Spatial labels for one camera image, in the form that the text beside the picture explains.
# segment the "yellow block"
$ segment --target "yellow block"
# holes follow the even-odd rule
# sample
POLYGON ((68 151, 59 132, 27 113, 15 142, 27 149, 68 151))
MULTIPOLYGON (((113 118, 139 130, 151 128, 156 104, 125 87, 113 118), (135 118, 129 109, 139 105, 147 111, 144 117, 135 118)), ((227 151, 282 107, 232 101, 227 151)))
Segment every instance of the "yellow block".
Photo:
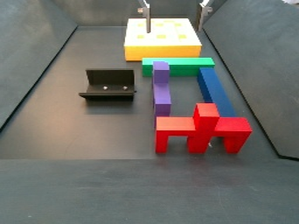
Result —
POLYGON ((124 48, 125 60, 197 58, 201 42, 188 18, 152 18, 151 33, 145 32, 144 18, 129 18, 124 48))

